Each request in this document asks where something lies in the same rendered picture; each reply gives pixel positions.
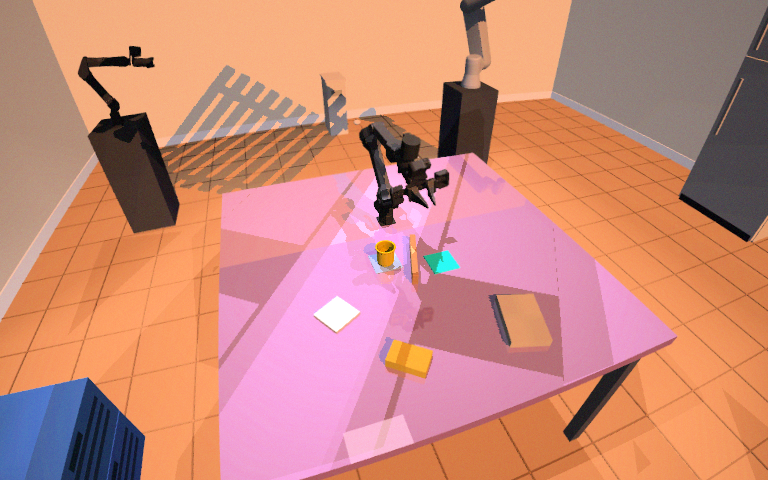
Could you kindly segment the orange cup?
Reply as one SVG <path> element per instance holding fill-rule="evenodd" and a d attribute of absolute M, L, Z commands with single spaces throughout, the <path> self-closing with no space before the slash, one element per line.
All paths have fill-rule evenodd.
<path fill-rule="evenodd" d="M 380 241 L 375 245 L 375 249 L 379 265 L 387 267 L 393 264 L 396 245 L 392 241 Z"/>

